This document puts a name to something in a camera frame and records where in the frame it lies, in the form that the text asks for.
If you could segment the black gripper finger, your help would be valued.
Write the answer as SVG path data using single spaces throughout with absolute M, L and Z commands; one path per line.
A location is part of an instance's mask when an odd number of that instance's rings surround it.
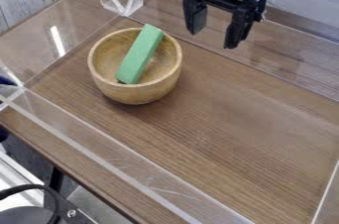
M 232 15 L 231 24 L 227 27 L 224 48 L 235 49 L 247 38 L 255 21 L 255 14 L 249 8 L 239 7 Z
M 196 35 L 207 25 L 207 3 L 204 0 L 183 0 L 187 30 Z

